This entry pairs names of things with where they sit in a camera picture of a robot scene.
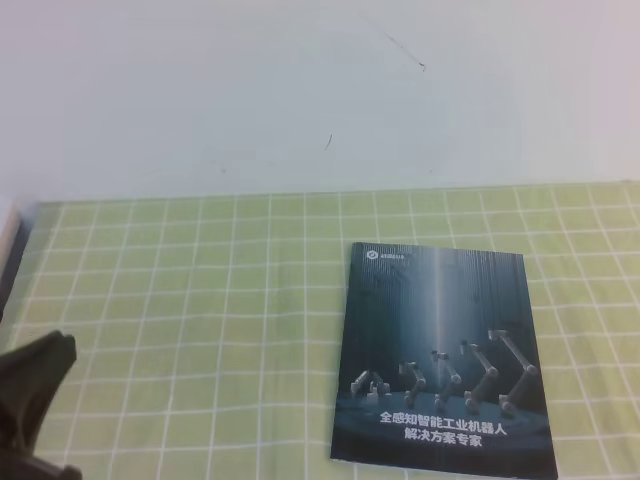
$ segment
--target black object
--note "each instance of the black object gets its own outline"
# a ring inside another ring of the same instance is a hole
[[[75,339],[59,331],[0,356],[0,480],[82,479],[74,467],[33,456],[49,405],[75,361]]]

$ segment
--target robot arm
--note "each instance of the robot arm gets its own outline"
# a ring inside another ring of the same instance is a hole
[[[500,374],[498,369],[489,363],[489,360],[484,356],[478,345],[463,341],[460,344],[460,351],[462,355],[468,355],[469,352],[473,353],[485,370],[480,383],[473,390],[464,392],[465,406],[471,413],[475,414],[479,412],[480,404]]]
[[[458,372],[456,372],[455,369],[453,368],[453,365],[451,365],[451,361],[449,360],[449,354],[440,353],[434,350],[433,352],[431,352],[431,359],[436,364],[438,362],[444,363],[450,375],[449,382],[447,383],[447,386],[444,388],[444,390],[441,393],[436,393],[436,400],[435,400],[436,408],[439,410],[442,410],[446,407],[447,401],[449,400],[449,397],[453,393],[454,386],[460,385],[460,382],[462,381],[462,379],[460,378],[460,375],[458,375]]]

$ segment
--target industrial robot arm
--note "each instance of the industrial robot arm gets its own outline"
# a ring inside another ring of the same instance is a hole
[[[460,378],[460,375],[458,375],[458,372],[456,372],[455,369],[453,368],[453,365],[451,365],[451,361],[449,360],[449,354],[437,352],[436,350],[434,350],[433,352],[431,352],[431,359],[436,364],[438,362],[444,363],[450,375],[449,382],[447,383],[447,386],[444,387],[444,390],[441,393],[436,393],[436,400],[435,400],[436,408],[439,410],[443,410],[447,406],[447,401],[449,400],[449,397],[453,393],[454,386],[460,385],[460,382],[462,381],[462,379]]]
[[[489,330],[489,339],[493,341],[502,339],[504,344],[511,350],[511,353],[518,359],[524,370],[511,391],[507,395],[498,396],[498,403],[502,411],[507,415],[513,415],[516,411],[516,403],[522,397],[531,380],[538,376],[538,369],[531,365],[524,355],[522,355],[522,352],[509,338],[506,330]]]
[[[473,353],[485,370],[482,379],[480,379],[480,383],[478,383],[473,390],[464,392],[464,404],[471,413],[475,414],[480,411],[480,404],[500,374],[498,373],[498,369],[489,363],[489,360],[484,356],[478,345],[463,341],[460,344],[460,351],[462,355],[468,355],[469,352]]]
[[[420,371],[416,362],[404,362],[400,364],[400,375],[409,376],[414,381],[413,388],[408,390],[404,401],[407,408],[413,408],[416,403],[418,394],[427,388],[427,381],[424,379],[424,375]]]

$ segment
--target table surface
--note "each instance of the table surface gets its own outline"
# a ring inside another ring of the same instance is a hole
[[[519,252],[561,477],[640,476],[640,183],[45,204],[0,325],[78,360],[37,453],[86,478],[417,479],[333,462],[354,241]]]

